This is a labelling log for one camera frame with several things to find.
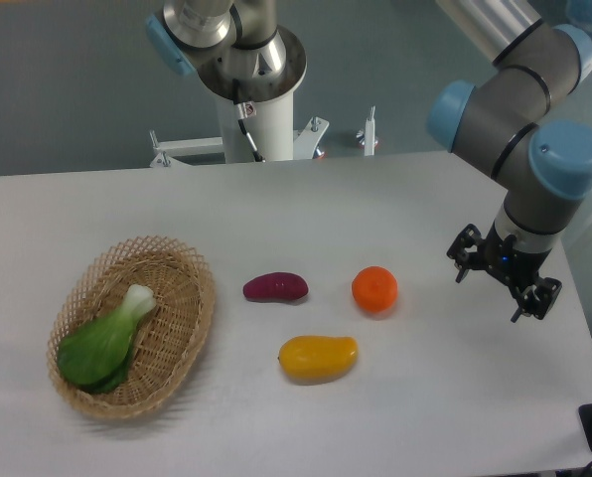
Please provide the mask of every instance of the robotic arm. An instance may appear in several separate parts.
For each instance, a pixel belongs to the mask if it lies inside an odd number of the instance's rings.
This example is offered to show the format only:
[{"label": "robotic arm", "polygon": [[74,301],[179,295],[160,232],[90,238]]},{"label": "robotic arm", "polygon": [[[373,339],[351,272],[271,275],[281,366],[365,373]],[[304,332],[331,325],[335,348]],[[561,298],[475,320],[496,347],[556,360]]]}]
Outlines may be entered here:
[{"label": "robotic arm", "polygon": [[275,0],[166,0],[148,36],[180,75],[214,94],[226,162],[293,158],[293,92],[305,51],[276,23]]},{"label": "robotic arm", "polygon": [[493,62],[480,87],[447,86],[427,128],[449,152],[508,193],[483,238],[468,225],[448,256],[460,270],[486,270],[517,301],[520,315],[543,319],[561,283],[539,268],[592,189],[592,129],[570,121],[535,122],[592,70],[592,42],[579,29],[548,27],[525,0],[438,0]]}]

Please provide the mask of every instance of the orange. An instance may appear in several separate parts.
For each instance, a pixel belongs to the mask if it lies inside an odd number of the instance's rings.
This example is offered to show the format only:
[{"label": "orange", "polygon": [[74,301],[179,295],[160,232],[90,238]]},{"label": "orange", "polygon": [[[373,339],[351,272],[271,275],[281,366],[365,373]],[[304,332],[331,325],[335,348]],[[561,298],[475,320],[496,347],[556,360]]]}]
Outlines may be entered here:
[{"label": "orange", "polygon": [[352,293],[363,310],[379,313],[395,303],[397,281],[386,268],[370,266],[356,275],[352,282]]}]

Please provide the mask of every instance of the purple sweet potato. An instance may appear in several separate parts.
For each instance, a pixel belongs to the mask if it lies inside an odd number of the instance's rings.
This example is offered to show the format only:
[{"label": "purple sweet potato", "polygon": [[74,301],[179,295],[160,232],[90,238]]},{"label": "purple sweet potato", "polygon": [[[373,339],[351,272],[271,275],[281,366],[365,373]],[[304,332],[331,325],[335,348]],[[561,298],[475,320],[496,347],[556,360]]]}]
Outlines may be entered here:
[{"label": "purple sweet potato", "polygon": [[302,277],[285,271],[257,276],[243,286],[245,298],[255,301],[295,301],[308,292]]}]

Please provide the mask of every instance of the gray floor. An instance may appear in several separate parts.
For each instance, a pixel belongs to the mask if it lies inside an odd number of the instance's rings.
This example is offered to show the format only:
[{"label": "gray floor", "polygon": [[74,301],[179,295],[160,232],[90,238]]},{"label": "gray floor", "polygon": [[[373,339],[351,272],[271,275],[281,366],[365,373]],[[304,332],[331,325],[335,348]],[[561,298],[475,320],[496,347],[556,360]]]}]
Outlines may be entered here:
[{"label": "gray floor", "polygon": [[[562,0],[532,0],[550,24]],[[144,20],[162,0],[43,0],[0,4],[0,176],[147,167],[148,137],[219,135],[197,77],[178,78],[150,47]],[[280,23],[304,44],[308,72],[295,126],[331,121],[330,156],[361,154],[356,130],[376,106],[378,154],[439,149],[424,129],[450,81],[482,83],[491,65],[426,0],[278,0]],[[592,75],[541,122],[592,126]],[[592,197],[577,214],[592,211]],[[572,270],[592,331],[592,239]]]}]

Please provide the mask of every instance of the blue joint cap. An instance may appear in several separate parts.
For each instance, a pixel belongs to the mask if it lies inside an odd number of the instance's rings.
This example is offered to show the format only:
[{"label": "blue joint cap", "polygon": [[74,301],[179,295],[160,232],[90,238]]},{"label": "blue joint cap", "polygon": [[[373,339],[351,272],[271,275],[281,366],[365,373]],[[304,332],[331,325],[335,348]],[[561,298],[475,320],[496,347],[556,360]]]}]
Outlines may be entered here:
[{"label": "blue joint cap", "polygon": [[426,129],[448,152],[453,152],[459,123],[475,85],[467,81],[451,82],[435,100],[428,114]]},{"label": "blue joint cap", "polygon": [[196,71],[154,15],[146,20],[146,33],[161,59],[173,72],[184,77]]},{"label": "blue joint cap", "polygon": [[592,190],[592,128],[559,120],[541,126],[528,146],[530,168],[552,194],[578,201]]},{"label": "blue joint cap", "polygon": [[574,42],[581,62],[581,77],[578,80],[581,83],[592,73],[592,39],[583,30],[572,25],[557,25],[554,29],[567,34]]}]

